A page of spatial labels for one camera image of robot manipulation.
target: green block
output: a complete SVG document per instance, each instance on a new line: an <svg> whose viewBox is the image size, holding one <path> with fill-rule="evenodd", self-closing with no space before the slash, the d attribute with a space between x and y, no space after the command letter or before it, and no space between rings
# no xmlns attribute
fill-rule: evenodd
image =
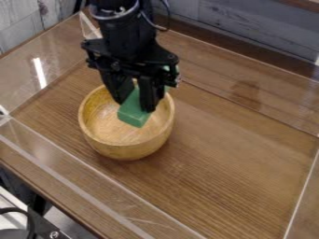
<svg viewBox="0 0 319 239"><path fill-rule="evenodd" d="M118 118L127 124L142 128L151 117L151 113L140 109L140 89L136 87L118 111Z"/></svg>

